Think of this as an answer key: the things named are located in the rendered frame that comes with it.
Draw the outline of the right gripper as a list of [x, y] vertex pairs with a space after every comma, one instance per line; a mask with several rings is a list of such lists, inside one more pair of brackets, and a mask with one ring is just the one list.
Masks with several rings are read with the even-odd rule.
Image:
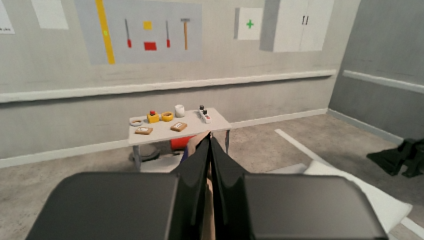
[[402, 175], [406, 178], [417, 177], [424, 174], [424, 138], [408, 138], [396, 148], [368, 153], [366, 157], [391, 176], [398, 175], [402, 165], [405, 165], [409, 168]]

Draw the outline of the white pillow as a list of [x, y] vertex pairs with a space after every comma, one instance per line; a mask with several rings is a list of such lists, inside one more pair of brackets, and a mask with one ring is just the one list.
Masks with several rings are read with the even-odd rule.
[[362, 191], [366, 192], [386, 233], [394, 229], [412, 209], [412, 205], [400, 202], [350, 174], [328, 167], [315, 160], [311, 162], [303, 174], [337, 174], [355, 181], [362, 188]]

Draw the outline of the beige polka-dot pillowcase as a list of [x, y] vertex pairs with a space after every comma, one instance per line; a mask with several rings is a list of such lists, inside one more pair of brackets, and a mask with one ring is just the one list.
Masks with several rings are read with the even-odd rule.
[[208, 164], [208, 177], [203, 225], [202, 240], [215, 240], [215, 226], [214, 226], [214, 208], [213, 208], [213, 191], [212, 191], [212, 173], [211, 173], [211, 131], [207, 130], [189, 139], [185, 151], [183, 153], [180, 164], [191, 156], [199, 147], [205, 137], [209, 137], [209, 164]]

